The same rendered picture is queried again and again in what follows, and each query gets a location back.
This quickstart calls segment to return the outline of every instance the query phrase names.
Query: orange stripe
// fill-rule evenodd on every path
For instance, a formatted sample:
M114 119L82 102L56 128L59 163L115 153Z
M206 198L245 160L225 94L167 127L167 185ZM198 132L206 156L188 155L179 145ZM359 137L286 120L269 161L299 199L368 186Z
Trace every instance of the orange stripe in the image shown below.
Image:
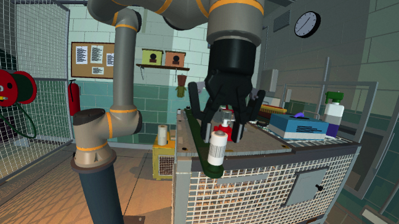
M200 9L200 11L204 14L204 16L206 16L206 18L208 18L208 16L209 16L209 13L208 12L206 12L206 10L205 10L205 8L204 8L204 6L202 5L202 2L201 2L201 0L196 0L197 1L197 5L198 5L198 7L199 7L199 9Z
M137 111L137 109L133 110L110 110L112 113L131 113Z
M253 7L259 9L260 12L262 13L262 15L264 14L264 8L262 7L262 5L259 2L255 1L255 0L218 0L211 6L211 8L209 9L209 13L211 13L212 10L218 8L219 6L231 4L231 3L240 3L240 4L250 5L250 6L253 6Z
M136 29L136 28L134 28L133 26L126 25L126 24L119 24L119 25L117 25L117 26L115 27L115 29L116 29L117 27L127 27L127 28L133 29L133 30L135 30L135 31L137 32L137 29Z
M156 11L156 14L161 14L163 12L165 12L165 10L169 7L169 5L172 3L172 0L166 0L163 4L163 6L158 9L158 11Z
M112 21L112 26L115 26L115 24L116 24L116 19L118 18L118 12L116 12L115 14L114 14L114 20Z
M112 138L112 120L111 120L111 114L107 112L107 118L108 118L108 128L110 130L110 139Z
M117 3L116 1L114 1L114 0L112 0L115 4L118 4L118 5L120 5L120 6L125 6L125 5L122 5L122 4L119 4L119 3Z
M108 142L105 142L103 145L100 145L100 146L97 146L97 147L94 147L94 148L81 148L81 147L76 147L76 148L78 150L80 150L80 151L94 151L94 150L97 150L99 148L103 148L107 144L108 144Z

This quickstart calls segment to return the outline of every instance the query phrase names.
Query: green rail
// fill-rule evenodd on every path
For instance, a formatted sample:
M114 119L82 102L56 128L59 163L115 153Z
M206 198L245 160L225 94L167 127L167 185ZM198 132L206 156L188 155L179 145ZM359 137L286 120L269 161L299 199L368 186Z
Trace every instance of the green rail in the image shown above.
M220 166L213 166L208 163L208 154L209 154L209 143L205 143L204 140L201 138L200 130L201 126L198 123L197 119L194 118L193 113L191 110L184 109L186 112L186 116L188 119L188 124L190 125L190 130L193 135L195 148L198 152L199 161L201 162L201 166L205 175L209 178L215 179L220 178L223 176L224 168L223 165Z

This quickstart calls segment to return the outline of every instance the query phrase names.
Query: wall shelf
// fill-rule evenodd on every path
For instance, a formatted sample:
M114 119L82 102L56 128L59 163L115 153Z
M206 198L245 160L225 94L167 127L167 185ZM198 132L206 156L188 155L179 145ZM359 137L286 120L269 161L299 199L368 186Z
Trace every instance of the wall shelf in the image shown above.
M164 65L143 65L143 64L136 64L139 67L143 68L162 68L162 69L170 69L170 70L182 70L182 71L189 71L189 68L181 68L181 67L173 67L173 66L164 66Z

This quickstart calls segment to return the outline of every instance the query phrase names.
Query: blue tissue box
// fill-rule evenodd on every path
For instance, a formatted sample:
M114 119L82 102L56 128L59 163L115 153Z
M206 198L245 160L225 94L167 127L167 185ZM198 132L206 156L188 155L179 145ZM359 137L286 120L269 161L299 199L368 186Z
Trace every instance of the blue tissue box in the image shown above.
M268 129L283 139L324 140L328 125L314 118L272 114Z

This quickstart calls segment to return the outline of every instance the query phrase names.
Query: green cap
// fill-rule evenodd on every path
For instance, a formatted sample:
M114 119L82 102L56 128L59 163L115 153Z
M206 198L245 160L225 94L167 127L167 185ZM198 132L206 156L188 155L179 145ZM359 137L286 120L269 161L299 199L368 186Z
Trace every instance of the green cap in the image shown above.
M328 103L329 99L332 99L333 103L340 103L341 100L344 99L344 93L343 92L327 92L326 93L326 103Z

